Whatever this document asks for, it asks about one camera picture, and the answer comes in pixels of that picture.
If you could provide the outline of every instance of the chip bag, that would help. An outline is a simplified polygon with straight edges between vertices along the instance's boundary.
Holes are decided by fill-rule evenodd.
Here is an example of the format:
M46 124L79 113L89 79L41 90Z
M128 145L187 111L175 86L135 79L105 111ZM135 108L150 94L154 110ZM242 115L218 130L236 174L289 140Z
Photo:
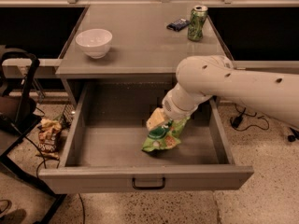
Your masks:
M44 157L59 160L58 141L62 132L62 125L57 120L42 119L38 133L38 148Z
M180 144L178 138L188 119L170 120L167 124L150 131L143 143L142 151L166 150Z

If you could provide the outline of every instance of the terrazzo floor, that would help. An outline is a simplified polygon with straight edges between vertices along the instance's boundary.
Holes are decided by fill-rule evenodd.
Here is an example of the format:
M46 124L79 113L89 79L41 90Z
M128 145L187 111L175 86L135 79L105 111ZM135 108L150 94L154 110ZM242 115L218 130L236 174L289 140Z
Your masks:
M42 109L53 119L64 111L65 101L46 100ZM296 224L299 222L299 141L289 143L288 129L267 118L269 130L251 127L244 132L232 129L230 118L238 113L230 103L221 103L221 120L237 165L253 166L254 175L234 191L178 191L94 193L67 195L51 220L55 223L88 224ZM244 117L240 128L265 125L264 120ZM29 137L37 142L36 129ZM9 157L35 175L42 162L36 149L24 141ZM49 161L47 165L57 165ZM0 223L34 223L45 215L53 198L0 173L0 199L12 207Z

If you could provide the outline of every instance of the drawer front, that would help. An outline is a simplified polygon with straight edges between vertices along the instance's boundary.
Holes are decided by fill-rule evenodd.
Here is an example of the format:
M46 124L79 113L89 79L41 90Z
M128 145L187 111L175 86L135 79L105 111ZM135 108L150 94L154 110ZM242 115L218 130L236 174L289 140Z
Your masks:
M239 189L251 167L231 164L139 168L68 167L41 170L55 193Z

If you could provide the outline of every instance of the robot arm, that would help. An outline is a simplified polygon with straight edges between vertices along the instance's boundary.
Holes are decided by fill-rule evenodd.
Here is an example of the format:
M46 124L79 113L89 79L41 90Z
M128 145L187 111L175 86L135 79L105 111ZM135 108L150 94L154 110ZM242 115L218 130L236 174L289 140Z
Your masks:
M177 85L163 99L159 121L150 118L152 130L169 119L184 119L213 95L251 108L299 129L299 78L292 74L235 70L223 56L193 56L177 68Z

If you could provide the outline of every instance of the drawer handle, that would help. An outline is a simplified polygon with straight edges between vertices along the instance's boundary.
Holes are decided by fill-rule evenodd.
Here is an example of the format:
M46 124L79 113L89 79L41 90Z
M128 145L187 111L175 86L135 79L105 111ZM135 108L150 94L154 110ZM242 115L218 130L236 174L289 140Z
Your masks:
M158 190L165 188L165 177L162 178L162 185L157 187L139 187L135 184L135 178L132 178L132 187L137 190Z

